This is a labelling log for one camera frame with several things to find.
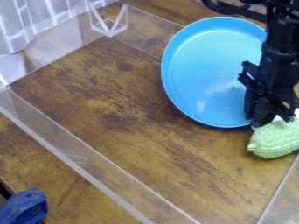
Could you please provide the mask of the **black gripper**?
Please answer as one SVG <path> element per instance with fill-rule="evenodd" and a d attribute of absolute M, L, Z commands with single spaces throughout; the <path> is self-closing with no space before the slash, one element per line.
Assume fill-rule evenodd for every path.
<path fill-rule="evenodd" d="M 268 23 L 259 64 L 244 61 L 238 80 L 246 86 L 244 117 L 258 128 L 280 117 L 295 119 L 299 107 L 299 17 L 275 15 Z"/>

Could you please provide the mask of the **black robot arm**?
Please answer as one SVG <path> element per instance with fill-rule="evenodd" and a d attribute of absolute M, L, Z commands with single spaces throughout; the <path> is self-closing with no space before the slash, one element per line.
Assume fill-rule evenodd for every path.
<path fill-rule="evenodd" d="M 246 86 L 244 117 L 260 127 L 280 117 L 295 119 L 299 109 L 299 0 L 239 0 L 240 6 L 203 4 L 224 15 L 239 14 L 256 4 L 266 6 L 266 41 L 258 64 L 242 63 L 239 82 Z"/>

